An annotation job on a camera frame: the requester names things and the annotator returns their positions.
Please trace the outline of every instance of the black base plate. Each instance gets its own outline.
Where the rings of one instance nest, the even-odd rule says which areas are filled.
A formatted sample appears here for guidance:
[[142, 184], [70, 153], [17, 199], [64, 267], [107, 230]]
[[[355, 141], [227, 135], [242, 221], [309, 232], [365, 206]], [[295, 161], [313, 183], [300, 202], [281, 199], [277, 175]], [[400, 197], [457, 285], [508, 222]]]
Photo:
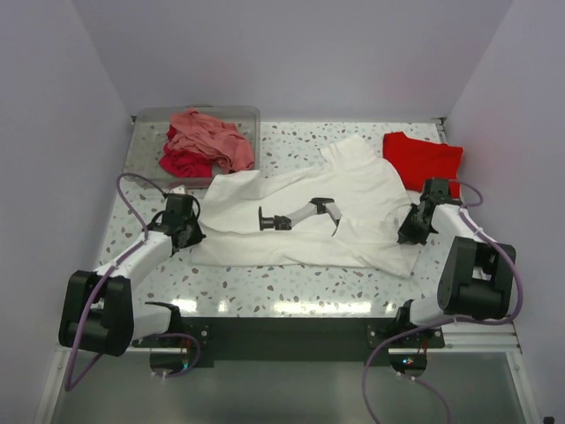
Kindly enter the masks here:
[[[182, 319], [184, 332], [202, 347], [198, 367], [213, 367], [217, 360], [359, 361], [365, 363], [384, 339], [388, 318], [191, 318]], [[445, 346], [438, 329], [391, 344], [391, 348], [417, 350]], [[179, 348], [180, 340], [148, 337], [133, 347]], [[373, 366], [388, 366], [388, 350]]]

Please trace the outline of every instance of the terrazzo tabletop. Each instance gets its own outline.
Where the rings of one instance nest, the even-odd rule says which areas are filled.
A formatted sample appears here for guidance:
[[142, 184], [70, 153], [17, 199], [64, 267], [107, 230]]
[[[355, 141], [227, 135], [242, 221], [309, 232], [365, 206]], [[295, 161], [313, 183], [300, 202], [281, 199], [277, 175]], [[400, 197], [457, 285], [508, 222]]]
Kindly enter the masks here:
[[[164, 134], [167, 127], [154, 130]], [[322, 165], [318, 148], [354, 133], [380, 153], [385, 133], [404, 131], [412, 138], [441, 142], [435, 124], [263, 122], [260, 130], [260, 169], [266, 177]], [[126, 180], [122, 187], [146, 221], [162, 210], [164, 200], [155, 189]], [[191, 194], [201, 199], [205, 190]], [[139, 233], [138, 221], [117, 198], [99, 264], [121, 253]], [[182, 315], [192, 316], [390, 317], [407, 299], [435, 296], [451, 241], [431, 235], [408, 279], [377, 269], [201, 266], [191, 263], [185, 249], [151, 272], [133, 297], [172, 303]]]

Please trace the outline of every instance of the plastic bin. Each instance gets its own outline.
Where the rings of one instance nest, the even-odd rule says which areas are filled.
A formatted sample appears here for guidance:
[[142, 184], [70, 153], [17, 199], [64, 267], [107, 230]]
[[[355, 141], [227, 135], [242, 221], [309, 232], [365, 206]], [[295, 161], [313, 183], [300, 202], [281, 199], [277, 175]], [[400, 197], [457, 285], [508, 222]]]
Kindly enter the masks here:
[[[132, 140], [125, 158], [124, 171], [135, 172], [152, 179], [162, 188], [187, 186], [207, 188], [214, 178], [176, 178], [159, 165], [163, 157], [162, 148], [167, 143], [169, 118], [191, 106], [175, 108], [143, 109], [135, 118]], [[260, 113], [253, 106], [193, 106], [196, 110], [217, 117], [225, 122], [233, 122], [237, 129], [249, 140], [255, 153], [254, 169], [259, 168], [260, 156]], [[212, 169], [214, 175], [222, 174], [220, 167]], [[140, 186], [149, 186], [138, 178], [132, 178]]]

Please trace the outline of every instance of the lavender wall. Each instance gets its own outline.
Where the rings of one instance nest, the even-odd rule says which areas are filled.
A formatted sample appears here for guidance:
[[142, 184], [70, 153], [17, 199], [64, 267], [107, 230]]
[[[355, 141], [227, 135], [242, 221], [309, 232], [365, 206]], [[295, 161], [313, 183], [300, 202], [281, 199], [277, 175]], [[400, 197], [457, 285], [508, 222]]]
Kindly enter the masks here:
[[475, 215], [518, 251], [526, 282], [517, 321], [544, 415], [565, 421], [565, 3], [515, 0], [448, 118], [463, 178], [481, 187]]
[[3, 0], [0, 57], [0, 422], [27, 423], [66, 280], [94, 264], [129, 124], [70, 2]]
[[446, 116], [511, 0], [73, 0], [128, 110]]

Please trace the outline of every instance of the white shirt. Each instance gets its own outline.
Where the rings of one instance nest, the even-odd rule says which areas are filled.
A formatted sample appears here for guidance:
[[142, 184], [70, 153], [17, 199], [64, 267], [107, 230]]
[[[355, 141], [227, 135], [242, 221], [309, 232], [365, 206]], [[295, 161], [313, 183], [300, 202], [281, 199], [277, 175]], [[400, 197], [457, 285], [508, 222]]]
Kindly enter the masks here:
[[[324, 166], [274, 178], [257, 170], [217, 176], [201, 202], [207, 237], [192, 249], [192, 261], [371, 267], [410, 276], [419, 247], [396, 243], [411, 202], [395, 168], [357, 135], [321, 148], [320, 154]], [[337, 230], [324, 214], [290, 231], [260, 231], [259, 206], [263, 216], [285, 216], [314, 197], [335, 200], [343, 214]]]

